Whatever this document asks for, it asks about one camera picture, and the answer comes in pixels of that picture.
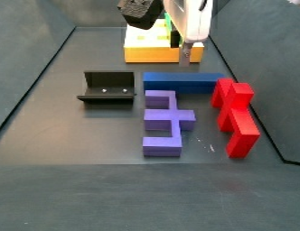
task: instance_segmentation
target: gray wall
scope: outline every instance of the gray wall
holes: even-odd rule
[[[120,27],[124,19],[116,8],[119,0],[51,0],[80,27]]]
[[[300,162],[300,7],[285,0],[230,0],[211,39],[287,161]]]
[[[72,29],[47,0],[0,0],[0,125]]]

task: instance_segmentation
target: red block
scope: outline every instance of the red block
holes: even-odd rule
[[[211,106],[219,107],[218,128],[232,132],[226,151],[231,158],[243,158],[258,137],[259,132],[250,116],[247,106],[254,91],[246,83],[234,83],[231,79],[219,79],[215,85]]]

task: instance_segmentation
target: building block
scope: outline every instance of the building block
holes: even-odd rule
[[[84,103],[134,100],[134,72],[84,71],[87,90],[77,99]]]
[[[220,73],[144,72],[143,89],[172,90],[182,94],[210,94],[220,78]]]
[[[259,137],[253,117],[247,110],[254,91],[247,83],[219,79],[215,85],[211,106],[220,108],[218,129],[232,132],[226,152],[231,158],[243,158]]]
[[[144,91],[144,105],[164,109],[144,109],[144,130],[170,131],[170,137],[144,137],[143,156],[180,156],[180,130],[194,129],[194,111],[179,110],[174,91]]]
[[[174,26],[168,13],[164,13],[164,23],[167,29],[170,48],[178,48],[180,44],[180,34]]]
[[[127,25],[123,50],[126,62],[179,62],[179,48],[170,48],[164,19],[156,19],[148,30]],[[203,43],[196,42],[190,62],[199,62],[202,55]]]

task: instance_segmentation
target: purple block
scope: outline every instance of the purple block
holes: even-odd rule
[[[171,137],[144,137],[144,156],[180,156],[180,130],[194,129],[194,111],[179,110],[174,91],[146,90],[144,104],[166,109],[144,109],[144,130],[170,131]]]

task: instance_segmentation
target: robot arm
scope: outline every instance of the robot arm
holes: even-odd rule
[[[182,37],[180,66],[190,65],[191,48],[208,35],[212,0],[163,0],[166,12]]]
[[[206,40],[210,29],[212,0],[120,0],[119,11],[131,26],[150,29],[162,9],[182,37],[180,66],[188,66],[195,42]]]

